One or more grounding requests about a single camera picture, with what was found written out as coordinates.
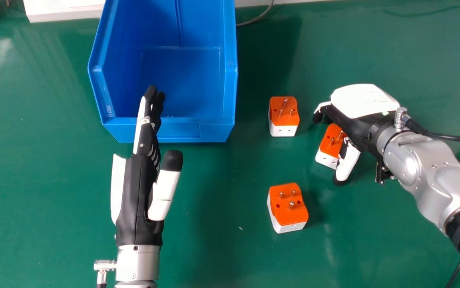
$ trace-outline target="blue storage box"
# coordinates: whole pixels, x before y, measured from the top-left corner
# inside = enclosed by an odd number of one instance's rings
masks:
[[[235,124],[234,2],[106,0],[88,73],[118,142],[133,142],[150,84],[166,93],[160,142],[225,142]]]

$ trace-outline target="black and white robotic hand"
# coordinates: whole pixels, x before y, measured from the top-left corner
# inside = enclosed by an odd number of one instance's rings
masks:
[[[113,157],[111,219],[116,225],[118,255],[97,260],[97,288],[105,288],[107,272],[116,270],[115,288],[155,288],[159,278],[162,231],[182,170],[180,151],[167,151],[161,163],[157,132],[165,95],[150,86],[141,99],[133,154]]]
[[[460,163],[445,142],[428,137],[407,109],[373,84],[341,87],[321,103],[313,122],[334,122],[347,135],[333,177],[347,181],[360,153],[377,160],[376,182],[398,179],[460,253]]]

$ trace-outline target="green tabletop surface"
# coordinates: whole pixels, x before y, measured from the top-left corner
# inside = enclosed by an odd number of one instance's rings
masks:
[[[237,20],[262,10],[239,9]],[[23,11],[0,2],[0,288],[90,288],[94,260],[116,257],[111,164],[131,145],[100,124],[87,76],[98,20],[30,24]],[[334,89],[374,83],[427,129],[460,134],[460,0],[280,5],[237,28],[237,46],[228,142],[161,146],[183,151],[184,169],[159,286],[443,287],[460,260],[452,243],[396,181],[374,182],[370,155],[334,186],[314,163],[325,126],[311,117]],[[277,95],[297,98],[295,137],[269,135]],[[460,160],[460,144],[449,145]],[[267,192],[288,182],[310,220],[278,235]]]

